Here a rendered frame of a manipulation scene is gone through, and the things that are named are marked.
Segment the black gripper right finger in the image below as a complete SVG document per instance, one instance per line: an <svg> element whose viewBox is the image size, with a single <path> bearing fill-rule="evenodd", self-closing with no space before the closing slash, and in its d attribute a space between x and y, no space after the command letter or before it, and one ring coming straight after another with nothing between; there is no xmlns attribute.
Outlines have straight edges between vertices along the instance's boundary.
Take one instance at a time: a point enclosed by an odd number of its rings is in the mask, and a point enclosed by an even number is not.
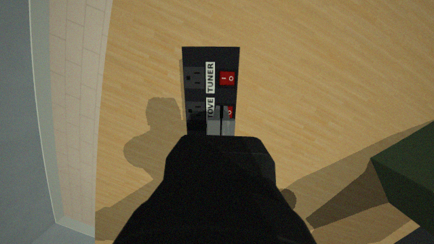
<svg viewBox="0 0 434 244"><path fill-rule="evenodd" d="M228 106L222 106L221 136L235 136L235 119L229 118Z"/></svg>

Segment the black power strip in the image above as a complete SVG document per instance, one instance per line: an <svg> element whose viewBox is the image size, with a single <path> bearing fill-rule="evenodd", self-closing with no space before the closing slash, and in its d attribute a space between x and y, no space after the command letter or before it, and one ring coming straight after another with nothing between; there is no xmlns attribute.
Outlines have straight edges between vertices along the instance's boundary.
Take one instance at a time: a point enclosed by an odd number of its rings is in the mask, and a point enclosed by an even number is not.
<svg viewBox="0 0 434 244"><path fill-rule="evenodd" d="M182 47L187 134L207 135L216 106L228 106L235 119L239 50L232 47Z"/></svg>

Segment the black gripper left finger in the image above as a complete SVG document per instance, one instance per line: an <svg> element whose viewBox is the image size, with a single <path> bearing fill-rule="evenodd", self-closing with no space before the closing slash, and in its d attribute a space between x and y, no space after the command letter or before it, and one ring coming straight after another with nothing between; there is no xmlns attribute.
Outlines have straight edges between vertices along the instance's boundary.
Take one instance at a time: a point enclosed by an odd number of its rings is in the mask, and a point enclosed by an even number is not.
<svg viewBox="0 0 434 244"><path fill-rule="evenodd" d="M213 118L207 119L207 135L220 136L222 106L216 106Z"/></svg>

